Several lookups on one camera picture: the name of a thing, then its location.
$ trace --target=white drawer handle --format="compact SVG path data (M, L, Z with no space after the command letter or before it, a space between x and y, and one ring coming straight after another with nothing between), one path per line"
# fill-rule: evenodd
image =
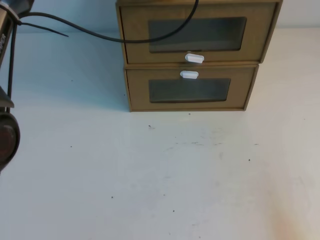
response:
M199 73L196 71L182 71L180 76L184 79L197 79L199 77Z
M185 60L187 60L190 63L202 64L205 60L205 57L201 55L188 53L187 55L185 55Z

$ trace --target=black cable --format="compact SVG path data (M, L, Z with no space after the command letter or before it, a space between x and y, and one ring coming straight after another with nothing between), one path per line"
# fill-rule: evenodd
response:
M8 97L12 96L12 82L14 76L14 62L15 62L15 46L17 36L17 24L13 24L12 37L11 37L11 49L10 49L10 65L9 65L9 80L8 80ZM10 113L10 108L7 107L6 112Z
M108 41L112 41L112 42L116 42L116 43L123 43L123 44L146 44L146 43L154 43L154 42L158 42L158 41L161 41L161 40L164 40L164 39L167 39L169 37L172 37L173 35L177 34L178 32L180 32L189 22L190 20L193 18L197 8L198 8L198 4L199 4L199 0L195 0L195 3L194 3L194 6L193 6L193 9L190 13L190 15L187 17L187 19L183 22L183 24L178 27L176 30L172 31L172 32L169 32L168 34L165 34L163 36L159 36L159 37L156 37L156 38L151 38L151 39L145 39L145 40L123 40L123 39L118 39L118 38L113 38L113 37L109 37L109 36L104 36L104 35L101 35L101 34L98 34L98 33L95 33L93 31L90 31L88 29L85 29L81 26L78 26L72 22L69 22L65 19L62 19L60 17L57 17L57 16L54 16L54 15L51 15L51 14L47 14L47 13L42 13L42 12L29 12L29 13L25 13L25 14L21 14L19 17L22 19L22 18L25 18L25 17L30 17L30 16L39 16L39 17L45 17L45 18L50 18L50 19L54 19L54 20L57 20L61 23L64 23L66 25L69 25L75 29L78 29L84 33L87 33L87 34L90 34L92 36L95 36L97 38L100 38L100 39L104 39L104 40L108 40Z
M65 34L63 34L63 33L61 33L61 32L52 30L52 29L47 28L47 27L44 27L44 26L39 26L39 25L27 23L27 22L22 22L21 25L30 26L30 27L34 27L34 28L37 28L37 29L43 29L43 30L47 30L47 31L52 32L52 33L55 33L55 34L59 34L59 35L65 36L65 37L69 37L68 35L65 35Z

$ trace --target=black object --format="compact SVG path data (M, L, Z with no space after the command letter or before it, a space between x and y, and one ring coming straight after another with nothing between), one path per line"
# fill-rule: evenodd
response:
M0 173L16 155L20 144L20 129L15 117L0 112Z
M5 93L0 86L0 173L13 159L20 144L19 125L15 117L10 114L10 108L15 106L11 101L11 93L17 33L16 18L19 14L29 12L33 3L34 0L0 0L0 66L12 32L8 92Z

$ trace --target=cardboard drawer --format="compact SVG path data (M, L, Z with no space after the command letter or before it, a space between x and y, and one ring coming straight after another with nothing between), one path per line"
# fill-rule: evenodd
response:
M223 2L203 4L200 1L189 24L170 38L125 44L127 64L184 63L187 53L204 56L204 62L261 63L281 1ZM190 2L189 5L119 6L123 38L141 40L163 36L178 28L192 7Z
M132 111L243 111L258 65L125 70ZM181 77L198 73L197 79Z

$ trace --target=white tabletop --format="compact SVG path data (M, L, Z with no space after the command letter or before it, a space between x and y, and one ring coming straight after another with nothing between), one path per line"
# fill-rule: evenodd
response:
M246 112L130 113L119 44L19 34L0 239L320 239L319 43L277 29Z

